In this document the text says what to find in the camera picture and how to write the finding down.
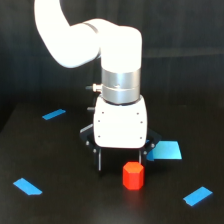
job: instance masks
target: blue marker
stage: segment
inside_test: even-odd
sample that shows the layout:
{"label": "blue marker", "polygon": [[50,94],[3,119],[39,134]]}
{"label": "blue marker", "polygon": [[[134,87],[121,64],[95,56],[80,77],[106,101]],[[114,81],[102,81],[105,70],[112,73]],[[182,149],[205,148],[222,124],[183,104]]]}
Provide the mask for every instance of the blue marker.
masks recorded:
{"label": "blue marker", "polygon": [[56,111],[54,111],[52,113],[44,115],[42,118],[44,118],[45,120],[49,120],[49,119],[51,119],[53,117],[56,117],[58,115],[61,115],[61,114],[65,113],[65,112],[66,112],[65,110],[59,109],[59,110],[56,110]]}
{"label": "blue marker", "polygon": [[189,194],[187,197],[185,197],[184,200],[188,205],[193,206],[211,194],[211,191],[209,191],[205,187],[201,187],[193,193]]}

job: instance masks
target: white robotic arm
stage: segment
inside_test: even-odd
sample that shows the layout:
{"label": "white robotic arm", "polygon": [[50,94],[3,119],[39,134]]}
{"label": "white robotic arm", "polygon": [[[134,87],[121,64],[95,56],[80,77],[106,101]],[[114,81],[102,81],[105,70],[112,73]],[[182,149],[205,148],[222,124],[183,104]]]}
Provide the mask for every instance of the white robotic arm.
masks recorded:
{"label": "white robotic arm", "polygon": [[141,67],[141,33],[103,19],[70,26],[60,0],[36,0],[37,29],[52,57],[67,68],[85,64],[99,54],[110,72],[133,72]]}
{"label": "white robotic arm", "polygon": [[93,85],[95,91],[101,92],[94,124],[81,134],[87,136],[85,133],[92,129],[96,143],[93,147],[98,149],[142,149],[147,136],[147,112],[140,95],[141,33],[103,19],[70,26],[60,0],[35,0],[35,20],[46,47],[60,65],[74,68],[101,57],[102,84]]}

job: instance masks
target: red block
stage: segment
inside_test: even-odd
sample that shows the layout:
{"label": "red block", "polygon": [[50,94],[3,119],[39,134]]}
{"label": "red block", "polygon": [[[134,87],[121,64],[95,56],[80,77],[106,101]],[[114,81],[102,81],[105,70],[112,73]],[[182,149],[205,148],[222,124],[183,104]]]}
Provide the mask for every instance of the red block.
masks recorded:
{"label": "red block", "polygon": [[144,167],[138,162],[128,162],[123,167],[123,185],[129,190],[139,190],[144,183]]}

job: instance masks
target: black floor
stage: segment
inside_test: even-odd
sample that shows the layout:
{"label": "black floor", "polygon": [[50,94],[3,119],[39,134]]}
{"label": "black floor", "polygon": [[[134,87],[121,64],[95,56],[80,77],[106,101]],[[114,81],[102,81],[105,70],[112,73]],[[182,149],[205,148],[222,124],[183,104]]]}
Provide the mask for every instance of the black floor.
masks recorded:
{"label": "black floor", "polygon": [[[140,191],[122,186],[122,167],[136,150],[102,151],[102,175],[79,130],[92,122],[84,109],[45,121],[59,108],[18,105],[0,133],[0,223],[224,223],[224,110],[148,108],[149,127],[179,142],[182,160],[148,162]],[[27,196],[20,178],[43,191]],[[204,186],[213,195],[194,207],[183,198]]]}

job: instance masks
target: blue tape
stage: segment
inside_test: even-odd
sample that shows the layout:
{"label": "blue tape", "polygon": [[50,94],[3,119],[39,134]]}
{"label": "blue tape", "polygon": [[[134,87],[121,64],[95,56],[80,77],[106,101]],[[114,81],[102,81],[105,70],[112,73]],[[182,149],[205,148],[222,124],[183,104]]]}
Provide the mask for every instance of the blue tape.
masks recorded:
{"label": "blue tape", "polygon": [[41,190],[34,187],[31,183],[29,183],[28,181],[26,181],[23,178],[17,180],[13,184],[28,195],[40,195],[40,194],[42,194]]}
{"label": "blue tape", "polygon": [[56,111],[54,111],[54,112],[52,112],[50,114],[44,115],[42,118],[44,118],[45,120],[49,120],[49,119],[51,119],[53,117],[56,117],[58,115],[61,115],[61,114],[65,113],[65,112],[66,112],[65,110],[59,109],[59,110],[56,110]]}
{"label": "blue tape", "polygon": [[178,142],[160,141],[147,155],[147,160],[154,159],[182,159]]}
{"label": "blue tape", "polygon": [[187,204],[193,206],[197,204],[199,201],[203,200],[204,198],[211,195],[213,192],[209,191],[205,187],[201,187],[198,190],[194,191],[193,193],[189,194],[187,197],[184,198]]}

